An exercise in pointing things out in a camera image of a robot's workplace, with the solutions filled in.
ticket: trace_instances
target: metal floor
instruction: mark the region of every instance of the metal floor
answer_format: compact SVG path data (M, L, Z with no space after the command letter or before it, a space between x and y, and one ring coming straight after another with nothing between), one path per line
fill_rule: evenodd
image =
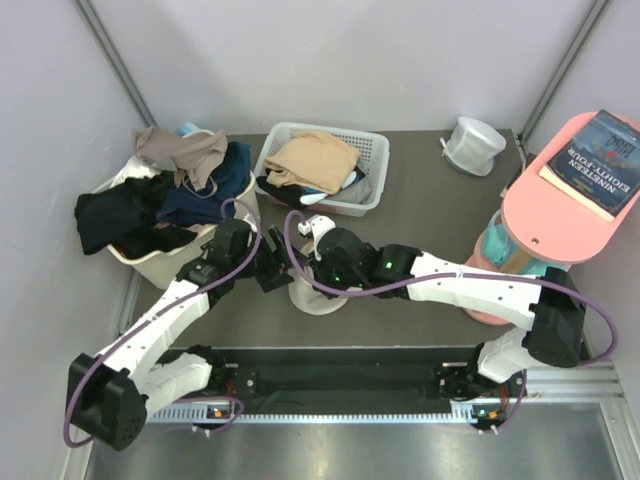
M236 425L153 439L167 428L148 425L119 454L96 447L86 480L622 479L594 404L524 405L497 437L457 425Z

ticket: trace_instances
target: folded clothes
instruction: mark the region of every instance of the folded clothes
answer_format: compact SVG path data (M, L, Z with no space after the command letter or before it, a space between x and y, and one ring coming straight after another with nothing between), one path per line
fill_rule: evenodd
M80 195L74 213L85 255L137 229L151 228L172 184L173 175L162 172L152 178L128 178L101 193Z
M307 208L325 198L339 202L362 203L371 193L371 186L369 185L366 175L358 167L347 176L347 180L342 184L342 190L336 195L331 196L300 185L276 187L268 181L270 172L271 171L267 169L265 172L266 175L257 178L258 186L273 198L294 208Z
M229 142L222 164L216 168L211 178L217 190L209 185L194 195L185 185L172 187L167 192L162 207L156 213L158 222L189 227L195 224L218 224L222 222L222 202L240 195L249 185L251 167L251 148L245 143ZM235 215L235 207L229 205L227 215Z
M359 182L356 182L353 185L345 188L344 190L340 190L335 195L327 197L327 200L332 200L334 202L363 204L369 199L371 191L372 189L371 184L369 183L369 178L365 177Z
M176 187L186 178L193 190L210 187L210 176L223 161L227 151L224 130L215 135L198 132L180 137L160 127L149 127L144 132L133 131L136 155L163 170L176 171Z
M300 130L267 157L267 181L276 187L299 185L335 194L356 166L360 152L327 132Z
M157 250L170 252L184 247L197 236L196 232L173 225L163 228L140 227L114 240L112 245L128 259L135 260Z

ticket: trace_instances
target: teal object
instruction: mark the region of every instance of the teal object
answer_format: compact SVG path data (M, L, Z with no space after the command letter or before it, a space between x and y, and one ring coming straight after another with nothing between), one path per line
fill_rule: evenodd
M496 267L501 267L509 260L513 252L518 249L518 245L509 237L502 223L496 225L498 215L500 215L500 210L491 217L489 225L487 225L482 236L482 255ZM569 269L567 265L549 263L533 258L525 265L520 275L542 276L549 267L560 268L565 271Z

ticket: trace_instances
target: beige cloth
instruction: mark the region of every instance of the beige cloth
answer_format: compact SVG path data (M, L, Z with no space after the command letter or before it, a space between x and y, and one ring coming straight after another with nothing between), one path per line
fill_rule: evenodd
M169 170L167 164L173 164L178 169L174 174L176 187L188 177L193 189L199 191L224 160L227 135L220 130L214 135L197 132L180 137L160 127L149 127L144 132L133 131L133 148L138 157L157 168Z
M356 166L360 152L327 132L300 130L271 157L267 182L301 185L333 195Z

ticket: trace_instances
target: blue cloth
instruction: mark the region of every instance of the blue cloth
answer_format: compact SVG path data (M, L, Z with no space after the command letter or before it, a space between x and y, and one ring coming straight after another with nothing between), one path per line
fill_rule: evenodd
M222 222L220 208L228 198L240 195L249 185L251 178L251 147L246 143L229 142L224 160L211 174L218 190L210 197L214 187L212 182L195 195L184 185L173 187L167 192L164 203L156 212L158 222L169 222L180 227L196 224L218 224ZM227 215L235 215L235 206L227 207Z

